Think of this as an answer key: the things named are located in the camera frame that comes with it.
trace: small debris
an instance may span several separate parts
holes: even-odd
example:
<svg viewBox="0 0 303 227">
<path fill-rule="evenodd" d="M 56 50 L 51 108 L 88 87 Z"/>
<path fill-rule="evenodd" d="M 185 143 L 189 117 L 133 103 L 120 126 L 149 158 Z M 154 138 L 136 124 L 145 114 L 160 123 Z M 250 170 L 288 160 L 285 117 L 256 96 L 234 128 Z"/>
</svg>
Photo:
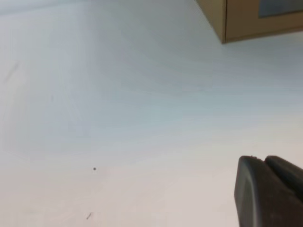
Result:
<svg viewBox="0 0 303 227">
<path fill-rule="evenodd" d="M 89 213 L 89 215 L 88 215 L 88 217 L 86 218 L 86 220 L 88 220 L 88 219 L 91 217 L 92 213 L 93 213 L 93 212 Z"/>
</svg>

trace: black object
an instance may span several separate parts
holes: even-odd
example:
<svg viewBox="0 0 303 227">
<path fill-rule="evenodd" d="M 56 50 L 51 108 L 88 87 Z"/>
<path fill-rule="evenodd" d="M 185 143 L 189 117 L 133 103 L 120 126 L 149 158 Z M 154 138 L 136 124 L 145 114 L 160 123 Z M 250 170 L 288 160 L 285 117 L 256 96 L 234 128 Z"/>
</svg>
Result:
<svg viewBox="0 0 303 227">
<path fill-rule="evenodd" d="M 242 156 L 234 196 L 240 227 L 303 227 L 303 170 L 280 157 Z"/>
</svg>

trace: white table surface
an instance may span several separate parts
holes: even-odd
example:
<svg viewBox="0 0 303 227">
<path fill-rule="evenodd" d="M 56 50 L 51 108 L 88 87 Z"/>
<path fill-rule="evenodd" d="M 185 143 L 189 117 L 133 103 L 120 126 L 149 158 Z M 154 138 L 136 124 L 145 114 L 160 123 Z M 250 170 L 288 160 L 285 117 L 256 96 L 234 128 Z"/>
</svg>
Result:
<svg viewBox="0 0 303 227">
<path fill-rule="evenodd" d="M 0 226 L 234 227 L 241 155 L 303 166 L 303 33 L 221 45 L 194 0 L 25 2 L 0 1 Z"/>
</svg>

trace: cardboard box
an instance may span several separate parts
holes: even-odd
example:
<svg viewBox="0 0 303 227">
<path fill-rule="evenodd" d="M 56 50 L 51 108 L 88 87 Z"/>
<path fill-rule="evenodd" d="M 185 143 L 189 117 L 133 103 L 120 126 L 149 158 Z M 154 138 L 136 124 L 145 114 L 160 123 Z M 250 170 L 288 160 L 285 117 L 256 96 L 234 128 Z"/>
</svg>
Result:
<svg viewBox="0 0 303 227">
<path fill-rule="evenodd" d="M 222 43 L 303 30 L 303 0 L 197 0 Z"/>
</svg>

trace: brown box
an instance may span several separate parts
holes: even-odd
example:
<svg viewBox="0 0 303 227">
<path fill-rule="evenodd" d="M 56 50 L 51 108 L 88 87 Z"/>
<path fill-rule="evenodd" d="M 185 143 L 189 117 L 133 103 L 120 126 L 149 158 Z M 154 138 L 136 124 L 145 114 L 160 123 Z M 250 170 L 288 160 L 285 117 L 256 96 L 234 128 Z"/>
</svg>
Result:
<svg viewBox="0 0 303 227">
<path fill-rule="evenodd" d="M 295 11 L 288 7 L 290 11 L 277 10 L 261 15 L 260 1 L 197 0 L 222 43 L 303 30 L 303 9 Z M 294 1 L 302 7 L 303 0 L 292 0 Z"/>
</svg>

